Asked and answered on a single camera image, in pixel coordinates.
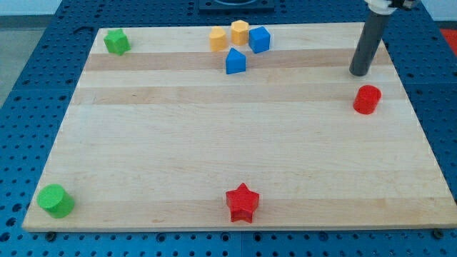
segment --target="green cylinder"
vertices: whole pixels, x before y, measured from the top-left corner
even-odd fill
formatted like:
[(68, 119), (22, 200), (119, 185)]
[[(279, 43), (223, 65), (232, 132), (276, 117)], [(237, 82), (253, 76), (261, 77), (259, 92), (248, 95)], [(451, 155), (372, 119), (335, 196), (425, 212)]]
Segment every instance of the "green cylinder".
[(74, 207), (74, 199), (58, 184), (45, 186), (36, 201), (53, 218), (69, 215)]

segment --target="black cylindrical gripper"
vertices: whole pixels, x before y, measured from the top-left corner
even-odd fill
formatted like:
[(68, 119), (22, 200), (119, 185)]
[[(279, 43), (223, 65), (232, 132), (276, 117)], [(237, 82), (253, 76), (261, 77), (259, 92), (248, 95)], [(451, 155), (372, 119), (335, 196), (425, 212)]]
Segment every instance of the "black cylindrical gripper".
[(358, 40), (351, 67), (349, 67), (349, 71), (354, 76), (365, 76), (368, 73), (390, 17), (390, 15), (382, 15), (370, 11)]

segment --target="green block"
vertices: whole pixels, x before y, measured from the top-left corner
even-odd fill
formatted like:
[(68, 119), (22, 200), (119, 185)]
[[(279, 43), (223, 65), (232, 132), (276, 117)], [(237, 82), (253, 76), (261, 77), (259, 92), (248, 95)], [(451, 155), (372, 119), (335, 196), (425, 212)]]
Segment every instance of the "green block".
[(74, 199), (58, 184), (45, 186), (36, 201), (53, 218), (69, 215), (74, 207)]
[(108, 35), (104, 38), (105, 46), (109, 53), (122, 55), (130, 50), (129, 40), (122, 29), (108, 31)]

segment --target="orange block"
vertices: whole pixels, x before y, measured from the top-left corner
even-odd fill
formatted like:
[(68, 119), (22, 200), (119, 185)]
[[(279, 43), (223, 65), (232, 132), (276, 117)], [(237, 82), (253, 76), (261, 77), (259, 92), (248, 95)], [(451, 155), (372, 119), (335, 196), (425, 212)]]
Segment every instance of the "orange block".
[(227, 34), (220, 26), (214, 26), (209, 34), (211, 51), (220, 51), (227, 48)]
[(239, 20), (231, 23), (231, 42), (242, 46), (248, 43), (249, 23)]

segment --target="red cylinder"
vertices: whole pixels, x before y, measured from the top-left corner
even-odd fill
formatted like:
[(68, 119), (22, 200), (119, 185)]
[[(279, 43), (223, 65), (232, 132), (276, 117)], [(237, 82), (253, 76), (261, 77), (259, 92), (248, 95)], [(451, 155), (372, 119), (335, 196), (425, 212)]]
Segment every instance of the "red cylinder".
[(381, 91), (372, 85), (365, 85), (358, 89), (353, 107), (360, 114), (372, 114), (381, 99)]

